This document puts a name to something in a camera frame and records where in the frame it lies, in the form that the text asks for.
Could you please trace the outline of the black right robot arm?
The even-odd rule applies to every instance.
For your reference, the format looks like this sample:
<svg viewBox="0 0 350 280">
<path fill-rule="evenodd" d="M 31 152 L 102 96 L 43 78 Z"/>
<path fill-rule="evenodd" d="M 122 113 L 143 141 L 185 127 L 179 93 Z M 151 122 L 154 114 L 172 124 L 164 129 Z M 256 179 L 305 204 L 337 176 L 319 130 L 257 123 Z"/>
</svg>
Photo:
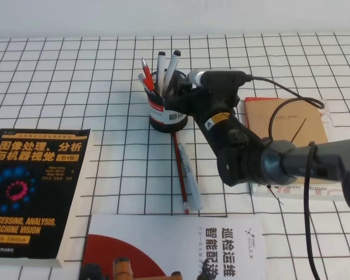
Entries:
<svg viewBox="0 0 350 280">
<path fill-rule="evenodd" d="M 222 181 L 286 186 L 297 178 L 341 183 L 350 207 L 350 139 L 297 147 L 260 138 L 234 115 L 239 87 L 255 79 L 242 71 L 174 74 L 163 95 L 165 109 L 192 116 L 217 158 Z"/>
</svg>

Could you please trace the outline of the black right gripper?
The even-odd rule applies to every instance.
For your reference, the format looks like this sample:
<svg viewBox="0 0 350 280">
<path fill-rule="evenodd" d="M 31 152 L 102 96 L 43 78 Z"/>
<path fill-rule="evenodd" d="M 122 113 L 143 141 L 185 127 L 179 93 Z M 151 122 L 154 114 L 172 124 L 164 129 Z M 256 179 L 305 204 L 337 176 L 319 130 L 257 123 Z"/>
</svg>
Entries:
<svg viewBox="0 0 350 280">
<path fill-rule="evenodd" d="M 168 86 L 168 94 L 173 97 L 164 97 L 163 105 L 166 109 L 194 117 L 207 130 L 211 129 L 207 124 L 209 119 L 220 113 L 225 120 L 232 122 L 228 128 L 228 136 L 239 137 L 240 128 L 232 114 L 232 109 L 239 101 L 238 89 L 197 87 L 187 79 L 186 74 L 174 71 Z"/>
</svg>

